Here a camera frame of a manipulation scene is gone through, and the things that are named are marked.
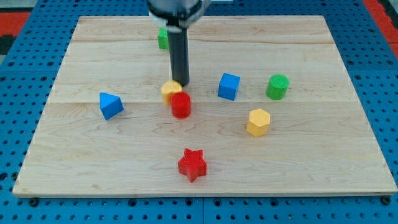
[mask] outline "blue block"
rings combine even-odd
[[[120,97],[108,93],[99,93],[99,108],[105,120],[111,119],[124,109]]]
[[[218,96],[228,100],[235,100],[240,81],[240,77],[224,73],[220,84],[218,84]]]

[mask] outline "plastic block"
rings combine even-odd
[[[180,93],[181,91],[182,91],[182,86],[181,84],[179,84],[179,82],[176,82],[174,80],[169,80],[165,82],[161,89],[163,103],[165,105],[170,105],[172,96],[176,93]]]
[[[120,97],[109,93],[99,93],[99,107],[105,120],[111,119],[124,109]]]
[[[167,37],[167,29],[161,27],[157,36],[160,49],[169,50],[169,38]]]
[[[267,88],[267,96],[273,100],[281,100],[289,87],[289,79],[281,74],[271,76]]]
[[[191,98],[188,93],[180,92],[172,96],[172,114],[176,118],[186,118],[191,114]]]
[[[254,137],[259,137],[267,134],[271,116],[263,109],[256,109],[250,111],[248,121],[248,132]]]
[[[184,150],[184,156],[178,162],[178,171],[186,175],[191,183],[196,178],[206,175],[207,164],[203,159],[203,150]]]
[[[228,100],[235,100],[240,80],[239,76],[224,73],[220,84],[218,84],[218,96]]]

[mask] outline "wooden board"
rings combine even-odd
[[[192,114],[175,119],[170,74],[148,17],[81,17],[14,186],[18,197],[262,197],[397,191],[322,16],[204,17],[189,30]],[[217,97],[223,72],[238,99]],[[265,95],[271,75],[287,96]],[[99,92],[125,110],[105,121]],[[267,136],[249,111],[271,114]],[[208,175],[177,171],[203,149]]]

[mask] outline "yellow hexagon block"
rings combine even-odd
[[[165,82],[160,90],[162,92],[163,103],[170,105],[171,98],[174,94],[182,91],[182,86],[174,80]]]
[[[263,109],[250,111],[247,131],[254,137],[267,134],[271,116]]]

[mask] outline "red star block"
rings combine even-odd
[[[184,156],[178,162],[178,171],[180,174],[186,175],[191,183],[197,177],[206,175],[207,164],[203,160],[203,150],[185,149]]]

